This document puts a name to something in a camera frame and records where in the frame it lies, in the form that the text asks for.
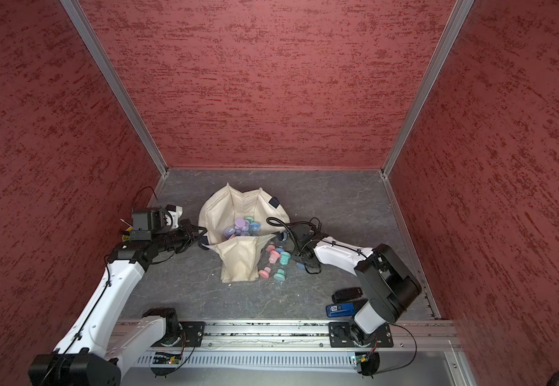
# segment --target blue battery pack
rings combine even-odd
[[[367,299],[360,299],[339,305],[329,305],[326,307],[328,317],[353,316],[358,313],[361,307],[367,303]]]

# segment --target purple bottle cap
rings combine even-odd
[[[237,228],[244,228],[246,225],[249,225],[249,224],[243,218],[239,217],[237,220],[234,221],[234,225]]]

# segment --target gray marble floor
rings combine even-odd
[[[183,206],[182,218],[197,224],[202,205],[226,183],[241,191],[263,188],[279,199],[292,221],[316,216],[323,231],[337,240],[370,247],[388,244],[415,271],[377,172],[173,170],[158,194],[162,205]],[[217,254],[192,246],[152,266],[121,317],[173,307],[180,319],[326,319],[325,306],[331,304],[333,292],[359,286],[355,276],[333,266],[310,275],[292,263],[283,283],[221,283],[221,271]],[[402,319],[433,319],[424,295]]]

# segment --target red textured wall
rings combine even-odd
[[[454,0],[81,0],[172,167],[380,168]]]
[[[29,383],[158,178],[58,0],[0,1],[0,385]]]
[[[479,385],[559,370],[559,1],[476,1],[392,171]]]

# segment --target pink bottle cap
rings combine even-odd
[[[258,271],[258,274],[261,277],[264,277],[265,279],[269,278],[270,273],[271,273],[271,268],[269,268],[269,267],[265,267],[264,269],[261,269],[260,271]]]

